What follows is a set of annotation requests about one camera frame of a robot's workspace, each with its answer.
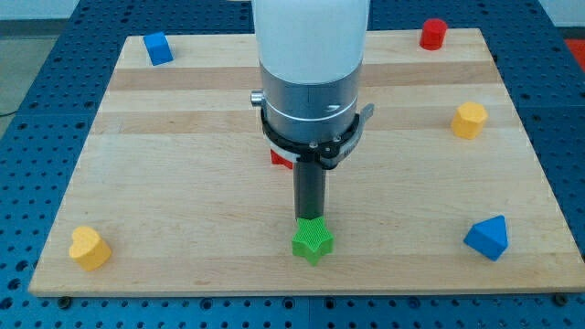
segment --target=blue cube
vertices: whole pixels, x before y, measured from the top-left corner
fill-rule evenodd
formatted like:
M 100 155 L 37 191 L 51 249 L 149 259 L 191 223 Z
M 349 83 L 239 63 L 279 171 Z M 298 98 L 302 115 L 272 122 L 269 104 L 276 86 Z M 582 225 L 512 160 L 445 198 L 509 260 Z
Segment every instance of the blue cube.
M 144 45 L 148 50 L 153 65 L 159 65 L 173 60 L 171 48 L 168 46 L 165 34 L 163 32 L 153 33 L 152 35 L 144 36 Z
M 473 225 L 463 242 L 488 259 L 496 261 L 508 247 L 504 216 Z

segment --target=heart-shaped block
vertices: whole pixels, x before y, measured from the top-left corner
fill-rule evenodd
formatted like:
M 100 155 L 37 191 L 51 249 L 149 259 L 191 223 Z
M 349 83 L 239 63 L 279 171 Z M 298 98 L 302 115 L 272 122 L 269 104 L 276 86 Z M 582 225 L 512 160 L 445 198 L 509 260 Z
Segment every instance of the heart-shaped block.
M 99 268 L 112 255 L 110 246 L 93 228 L 75 228 L 71 237 L 73 244 L 69 247 L 69 256 L 85 271 Z

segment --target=perforated blue surface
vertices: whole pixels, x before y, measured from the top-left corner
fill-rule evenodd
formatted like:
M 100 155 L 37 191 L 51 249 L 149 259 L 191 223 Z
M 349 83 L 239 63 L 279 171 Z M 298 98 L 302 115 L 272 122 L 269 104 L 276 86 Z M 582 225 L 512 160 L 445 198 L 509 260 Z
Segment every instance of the perforated blue surface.
M 536 0 L 373 0 L 371 29 L 480 27 L 585 250 L 583 74 Z M 81 0 L 0 142 L 0 328 L 585 327 L 585 295 L 56 299 L 27 293 L 128 35 L 249 33 L 250 3 Z

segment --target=yellow hexagonal block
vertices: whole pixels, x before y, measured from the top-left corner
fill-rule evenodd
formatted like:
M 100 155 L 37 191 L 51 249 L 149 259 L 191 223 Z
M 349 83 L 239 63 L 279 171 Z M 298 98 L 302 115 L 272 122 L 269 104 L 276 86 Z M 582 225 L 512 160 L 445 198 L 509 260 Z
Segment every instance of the yellow hexagonal block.
M 461 138 L 473 139 L 482 132 L 487 111 L 482 104 L 468 101 L 457 108 L 451 121 L 453 133 Z
M 93 228 L 75 228 L 71 237 L 73 244 L 69 248 L 69 256 L 85 271 L 99 268 L 112 255 L 106 241 Z

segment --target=green block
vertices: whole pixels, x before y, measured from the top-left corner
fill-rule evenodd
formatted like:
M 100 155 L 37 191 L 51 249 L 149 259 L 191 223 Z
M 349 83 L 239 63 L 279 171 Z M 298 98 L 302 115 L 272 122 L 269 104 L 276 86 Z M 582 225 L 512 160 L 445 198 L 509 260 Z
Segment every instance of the green block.
M 333 251 L 334 236 L 325 227 L 325 217 L 297 218 L 299 229 L 292 238 L 292 254 L 305 257 L 311 265 Z

